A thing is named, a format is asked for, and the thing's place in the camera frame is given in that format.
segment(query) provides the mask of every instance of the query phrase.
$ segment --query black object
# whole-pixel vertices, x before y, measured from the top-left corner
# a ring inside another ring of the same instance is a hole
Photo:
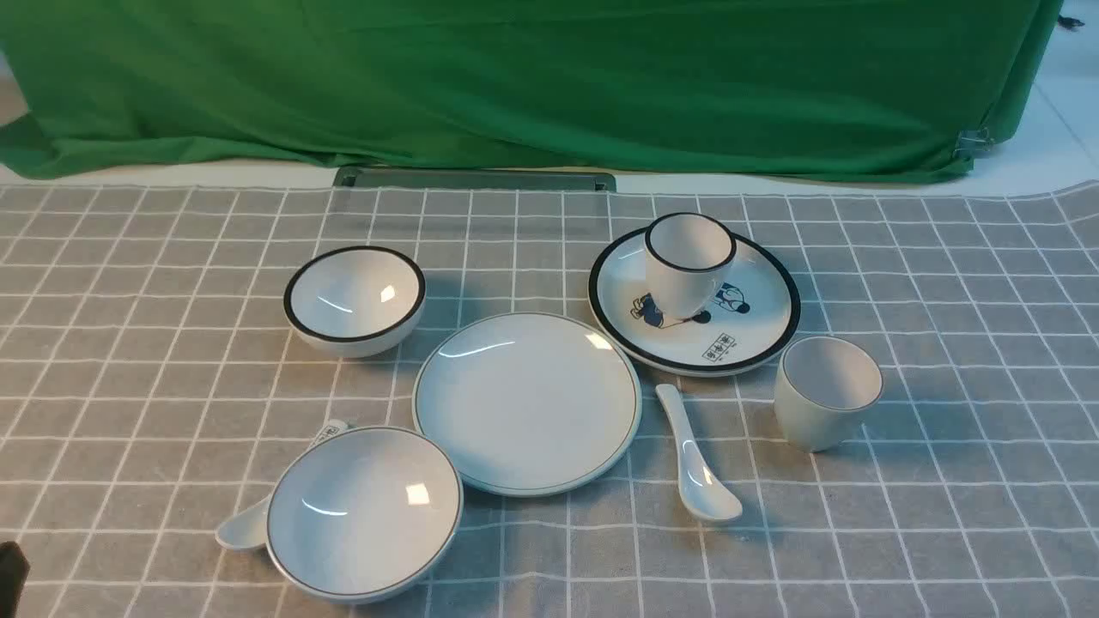
[[[1084,22],[1076,18],[1066,18],[1065,15],[1057,15],[1057,25],[1065,30],[1076,31],[1077,27],[1084,25]]]
[[[341,167],[333,187],[400,187],[402,189],[613,191],[613,174],[522,169],[413,169]]]
[[[19,543],[0,543],[0,618],[15,618],[23,583],[31,572],[31,563],[19,549]]]

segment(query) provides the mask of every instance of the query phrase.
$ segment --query spoon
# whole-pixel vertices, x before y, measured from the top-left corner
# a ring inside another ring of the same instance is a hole
[[[317,432],[317,437],[309,444],[309,449],[315,448],[321,442],[335,438],[347,431],[347,423],[342,420],[331,419]],[[271,497],[268,494],[264,499],[242,510],[221,522],[213,538],[218,544],[226,550],[247,551],[257,550],[267,544],[267,505]]]
[[[656,397],[664,406],[676,439],[676,461],[679,467],[679,499],[696,518],[704,521],[731,521],[744,512],[741,501],[706,465],[679,389],[670,384],[656,387]]]

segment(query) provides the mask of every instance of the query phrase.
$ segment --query green cloth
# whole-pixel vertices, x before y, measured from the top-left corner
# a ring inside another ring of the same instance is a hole
[[[924,183],[1010,136],[1059,0],[0,3],[51,178],[227,157]]]

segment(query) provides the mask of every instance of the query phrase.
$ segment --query bowl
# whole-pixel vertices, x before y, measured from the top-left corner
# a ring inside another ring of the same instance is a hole
[[[290,277],[286,317],[306,343],[333,356],[373,356],[397,345],[420,321],[423,272],[381,246],[345,246]]]
[[[290,582],[336,603],[373,603],[415,584],[454,540],[464,495],[449,457],[392,427],[306,451],[267,508],[267,550]]]

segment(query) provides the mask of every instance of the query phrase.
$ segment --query white cup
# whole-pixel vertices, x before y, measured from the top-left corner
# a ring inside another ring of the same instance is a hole
[[[881,397],[882,384],[878,364],[854,343],[801,339],[778,362],[775,416],[790,444],[823,451],[855,433]]]
[[[665,214],[645,230],[645,283],[656,308],[693,318],[725,280],[736,239],[719,221],[695,212]]]

